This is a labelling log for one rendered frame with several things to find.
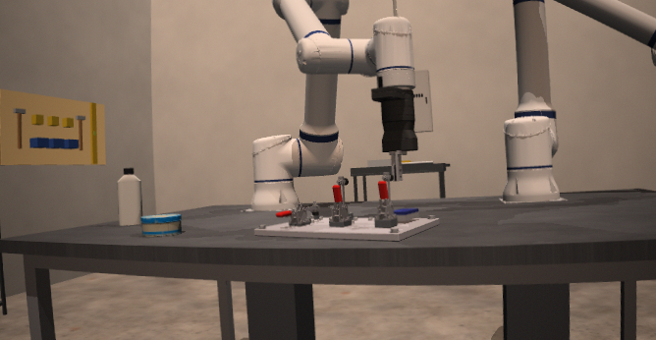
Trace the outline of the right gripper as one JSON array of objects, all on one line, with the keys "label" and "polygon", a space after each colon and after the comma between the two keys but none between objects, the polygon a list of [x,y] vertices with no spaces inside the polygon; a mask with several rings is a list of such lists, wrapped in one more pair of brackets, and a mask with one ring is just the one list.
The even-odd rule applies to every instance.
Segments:
[{"label": "right gripper", "polygon": [[382,151],[391,155],[393,181],[403,181],[401,155],[418,150],[414,131],[414,71],[390,70],[376,76],[378,88],[371,89],[371,98],[381,102]]}]

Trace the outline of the white plastic bottle with black cap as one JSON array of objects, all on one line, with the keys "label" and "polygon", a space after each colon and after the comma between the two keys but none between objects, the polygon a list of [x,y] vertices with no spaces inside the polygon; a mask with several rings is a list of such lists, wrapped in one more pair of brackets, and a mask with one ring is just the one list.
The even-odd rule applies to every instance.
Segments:
[{"label": "white plastic bottle with black cap", "polygon": [[142,198],[141,180],[134,174],[134,168],[124,168],[124,176],[117,182],[119,224],[141,224]]}]

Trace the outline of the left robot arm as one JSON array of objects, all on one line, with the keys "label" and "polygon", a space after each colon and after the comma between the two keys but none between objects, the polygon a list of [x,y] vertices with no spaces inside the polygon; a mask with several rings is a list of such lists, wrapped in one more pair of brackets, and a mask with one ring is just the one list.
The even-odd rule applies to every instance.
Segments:
[{"label": "left robot arm", "polygon": [[[655,18],[618,0],[554,1],[651,47],[656,66]],[[503,201],[555,200],[560,192],[552,158],[559,139],[556,110],[551,104],[545,2],[513,0],[513,5],[519,91],[515,118],[521,118],[504,124],[507,183]]]}]

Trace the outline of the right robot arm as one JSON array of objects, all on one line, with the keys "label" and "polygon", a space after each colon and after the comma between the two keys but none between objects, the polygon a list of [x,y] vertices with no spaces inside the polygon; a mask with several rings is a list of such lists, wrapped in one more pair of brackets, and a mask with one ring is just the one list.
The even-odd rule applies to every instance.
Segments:
[{"label": "right robot arm", "polygon": [[253,142],[251,210],[297,208],[293,178],[335,175],[341,168],[343,143],[335,124],[338,75],[315,74],[376,77],[390,70],[414,71],[412,31],[405,18],[378,20],[371,39],[340,39],[341,16],[350,0],[272,2],[298,44],[300,71],[311,75],[306,75],[300,138],[283,135]]}]

